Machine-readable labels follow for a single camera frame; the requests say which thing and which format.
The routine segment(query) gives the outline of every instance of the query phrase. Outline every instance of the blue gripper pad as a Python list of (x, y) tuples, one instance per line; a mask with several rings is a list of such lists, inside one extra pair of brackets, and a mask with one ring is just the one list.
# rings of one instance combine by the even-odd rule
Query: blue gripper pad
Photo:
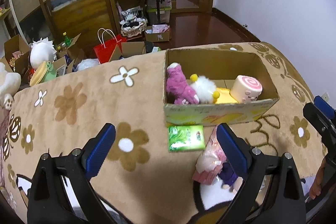
[(81, 159), (87, 180), (98, 175), (115, 139), (116, 128), (113, 124), (106, 123), (95, 138), (88, 140)]
[(246, 146), (244, 146), (244, 148), (246, 149), (249, 149), (249, 146), (243, 139), (237, 138), (227, 124), (220, 124), (217, 127), (216, 134), (217, 140), (228, 158), (232, 169), (239, 177), (246, 179), (252, 159), (246, 158), (243, 152), (238, 148), (236, 142), (239, 141), (240, 145), (243, 146), (245, 144)]
[(335, 110), (323, 100), (321, 96), (316, 96), (314, 98), (314, 105), (316, 105), (329, 120), (335, 118)]

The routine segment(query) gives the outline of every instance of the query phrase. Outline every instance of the yellow pom pom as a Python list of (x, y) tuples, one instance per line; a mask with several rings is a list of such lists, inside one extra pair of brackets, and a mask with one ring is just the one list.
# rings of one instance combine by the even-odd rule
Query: yellow pom pom
[(197, 76), (197, 74), (195, 74), (195, 73), (194, 73), (193, 75), (190, 76), (190, 80), (193, 81), (193, 82), (196, 82), (197, 79), (198, 79), (198, 76)]
[(213, 97), (214, 99), (218, 99), (219, 96), (220, 96), (220, 93), (219, 93), (218, 91), (215, 91), (215, 92), (212, 94), (212, 97)]

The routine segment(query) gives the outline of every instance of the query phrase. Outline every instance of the wall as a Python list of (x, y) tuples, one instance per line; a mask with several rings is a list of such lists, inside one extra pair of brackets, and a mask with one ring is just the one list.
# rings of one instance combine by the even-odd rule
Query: wall
[(214, 0), (214, 7), (277, 47), (336, 108), (336, 0)]

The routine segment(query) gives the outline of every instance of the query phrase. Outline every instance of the rug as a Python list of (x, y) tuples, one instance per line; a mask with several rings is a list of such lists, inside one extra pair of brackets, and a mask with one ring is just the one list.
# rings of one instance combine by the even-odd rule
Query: rug
[[(293, 65), (263, 42), (200, 47), (254, 52), (261, 58), (280, 100), (257, 121), (231, 128), (265, 154), (290, 152), (301, 178), (314, 175), (326, 150), (303, 118), (302, 108), (313, 97)], [(129, 223), (216, 223), (229, 202), (219, 185), (192, 181), (200, 152), (168, 152), (164, 56), (162, 51), (105, 63), (15, 95), (2, 160), (5, 187), (23, 221), (29, 197), (20, 178), (32, 178), (43, 153), (67, 155), (110, 122), (117, 129), (116, 141), (91, 180), (107, 206)], [(204, 128), (206, 141), (212, 130)]]

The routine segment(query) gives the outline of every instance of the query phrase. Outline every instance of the white plush toy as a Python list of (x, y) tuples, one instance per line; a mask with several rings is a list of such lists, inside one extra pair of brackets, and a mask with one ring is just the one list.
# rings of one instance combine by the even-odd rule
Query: white plush toy
[(33, 41), (30, 52), (31, 66), (34, 70), (37, 70), (39, 65), (41, 65), (44, 61), (50, 61), (52, 63), (56, 52), (57, 51), (54, 49), (53, 42), (49, 41), (48, 38), (41, 38), (36, 42)]
[(193, 82), (190, 86), (195, 90), (200, 104), (214, 104), (219, 98), (215, 83), (205, 76), (193, 74), (190, 80)]
[(12, 109), (13, 96), (21, 85), (21, 76), (16, 72), (7, 72), (5, 64), (0, 62), (0, 107)]

